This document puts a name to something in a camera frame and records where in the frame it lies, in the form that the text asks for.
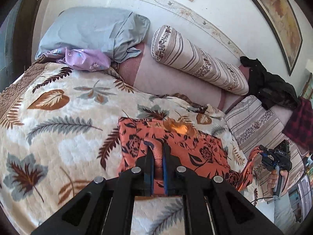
red plaid cloth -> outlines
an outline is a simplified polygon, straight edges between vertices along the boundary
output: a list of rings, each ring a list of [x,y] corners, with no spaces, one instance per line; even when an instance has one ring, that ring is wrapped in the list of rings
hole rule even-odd
[[[313,109],[310,100],[299,97],[301,104],[296,107],[288,120],[283,134],[297,145],[313,152]]]

blue pillow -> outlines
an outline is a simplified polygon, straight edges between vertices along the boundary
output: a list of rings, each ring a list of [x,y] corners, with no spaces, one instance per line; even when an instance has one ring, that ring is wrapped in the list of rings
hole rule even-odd
[[[140,43],[150,20],[116,8],[75,7],[63,11],[39,43],[35,59],[61,47],[99,49],[112,61],[123,62],[138,56],[133,46]]]

floral blanket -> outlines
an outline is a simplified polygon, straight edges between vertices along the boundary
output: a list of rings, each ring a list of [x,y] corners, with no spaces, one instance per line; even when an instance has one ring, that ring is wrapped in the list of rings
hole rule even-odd
[[[0,95],[0,205],[20,234],[30,234],[94,177],[118,175],[116,127],[126,115],[183,119],[221,140],[232,170],[247,163],[225,114],[210,105],[195,109],[176,97],[139,92],[111,68],[82,72],[37,63]],[[250,201],[262,197],[257,184],[253,179],[245,189]],[[137,199],[131,233],[183,234],[181,198]]]

orange floral cloth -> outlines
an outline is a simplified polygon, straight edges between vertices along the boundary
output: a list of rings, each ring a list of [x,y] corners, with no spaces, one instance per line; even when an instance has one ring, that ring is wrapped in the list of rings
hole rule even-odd
[[[162,143],[171,147],[171,155],[177,156],[183,166],[194,170],[199,176],[213,178],[219,175],[238,191],[252,183],[254,157],[262,151],[255,147],[241,173],[233,171],[227,163],[220,139],[198,131],[194,136],[164,130],[159,120],[119,119],[122,160],[118,172],[135,166],[138,157],[144,156],[150,146],[154,155],[154,194],[164,194]]]

framed picture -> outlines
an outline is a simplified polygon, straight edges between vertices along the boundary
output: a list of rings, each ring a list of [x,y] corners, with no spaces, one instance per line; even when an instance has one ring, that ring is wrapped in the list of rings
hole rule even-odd
[[[312,95],[313,95],[313,82],[312,82],[312,73],[310,73],[309,79],[306,82],[306,85],[304,86],[302,93],[301,93],[301,97],[303,97],[304,99],[312,99]]]
[[[271,27],[291,75],[297,62],[302,35],[297,18],[288,0],[252,0]]]

